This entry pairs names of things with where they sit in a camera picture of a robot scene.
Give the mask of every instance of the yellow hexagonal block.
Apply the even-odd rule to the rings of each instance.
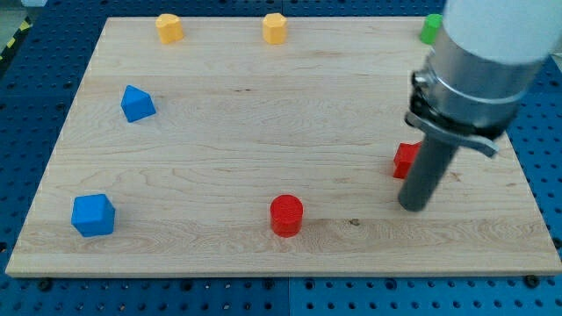
[[[169,44],[184,37],[184,30],[182,29],[182,22],[178,16],[173,14],[164,13],[156,19],[156,29],[158,36],[163,44]]]
[[[287,18],[270,13],[263,18],[263,39],[270,44],[283,44],[287,38]]]

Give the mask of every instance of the green block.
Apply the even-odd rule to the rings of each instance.
[[[425,23],[423,24],[423,29],[421,29],[420,40],[428,45],[433,45],[436,41],[437,33],[441,27],[441,20],[443,16],[441,14],[429,14],[425,18]]]

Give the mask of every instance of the blue cube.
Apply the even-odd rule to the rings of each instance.
[[[129,123],[156,113],[150,95],[132,85],[126,86],[123,99],[121,99],[121,108]]]
[[[115,208],[105,194],[76,197],[72,225],[83,237],[113,233]]]

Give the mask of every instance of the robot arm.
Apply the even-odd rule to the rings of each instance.
[[[406,122],[425,132],[399,193],[422,210],[458,147],[492,157],[545,58],[562,36],[562,0],[448,0]]]

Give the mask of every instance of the wood grain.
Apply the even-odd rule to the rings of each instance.
[[[392,178],[419,18],[291,18],[269,46],[259,18],[110,18],[6,272],[13,277],[553,275],[562,266],[509,140],[461,149],[427,210]],[[129,124],[127,84],[157,114]],[[115,232],[84,239],[76,196],[105,193]],[[277,237],[269,203],[303,201]]]

